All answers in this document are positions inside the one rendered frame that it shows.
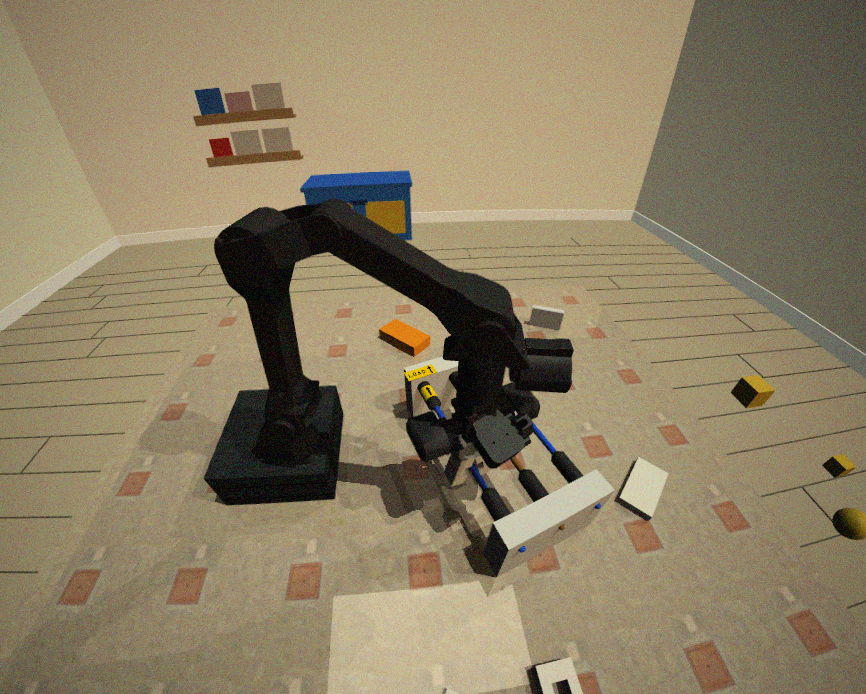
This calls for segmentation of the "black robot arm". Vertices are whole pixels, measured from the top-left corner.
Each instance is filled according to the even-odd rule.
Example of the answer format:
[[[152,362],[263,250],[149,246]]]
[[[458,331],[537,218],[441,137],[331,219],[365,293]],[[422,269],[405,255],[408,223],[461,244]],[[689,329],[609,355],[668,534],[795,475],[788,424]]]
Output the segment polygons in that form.
[[[322,394],[319,380],[303,373],[289,292],[295,263],[312,255],[329,252],[435,314],[451,334],[443,359],[458,361],[457,382],[468,395],[499,393],[506,367],[518,391],[571,388],[570,339],[524,339],[503,286],[446,267],[340,199],[257,208],[222,230],[214,247],[226,281],[248,305],[269,390],[257,439],[274,447],[277,465],[314,462],[320,440],[311,420]],[[499,401],[461,429],[489,468],[516,456],[532,433],[528,414],[503,415]]]

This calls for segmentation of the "orange block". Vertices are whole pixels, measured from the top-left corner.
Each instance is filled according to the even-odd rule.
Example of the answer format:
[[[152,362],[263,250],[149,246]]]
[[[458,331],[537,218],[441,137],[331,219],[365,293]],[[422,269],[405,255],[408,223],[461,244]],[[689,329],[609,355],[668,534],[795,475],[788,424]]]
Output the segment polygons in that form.
[[[379,329],[380,338],[416,356],[430,345],[430,336],[394,319]]]

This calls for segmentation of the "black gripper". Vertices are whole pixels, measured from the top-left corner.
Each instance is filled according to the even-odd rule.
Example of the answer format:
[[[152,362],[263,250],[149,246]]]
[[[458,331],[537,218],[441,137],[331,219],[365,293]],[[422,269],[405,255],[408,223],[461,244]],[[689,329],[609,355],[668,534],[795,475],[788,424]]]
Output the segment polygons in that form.
[[[465,418],[485,413],[496,401],[500,402],[503,415],[510,412],[515,416],[516,411],[518,414],[528,414],[531,420],[537,418],[540,410],[538,399],[530,390],[515,390],[515,383],[503,385],[494,396],[478,398],[465,393],[459,387],[457,377],[452,378],[457,390],[456,398],[451,399],[455,409],[452,419],[437,419],[434,412],[430,411],[406,422],[406,431],[420,460],[428,462],[451,454],[458,460],[460,451],[464,449],[459,438]]]

